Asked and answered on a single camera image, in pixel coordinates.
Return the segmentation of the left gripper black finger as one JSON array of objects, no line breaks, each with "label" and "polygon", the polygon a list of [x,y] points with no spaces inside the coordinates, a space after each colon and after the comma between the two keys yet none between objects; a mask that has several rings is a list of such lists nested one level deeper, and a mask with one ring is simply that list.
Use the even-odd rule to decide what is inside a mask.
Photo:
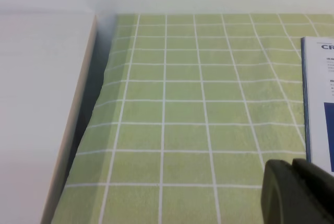
[{"label": "left gripper black finger", "polygon": [[266,162],[264,223],[333,223],[333,176],[305,159]]}]

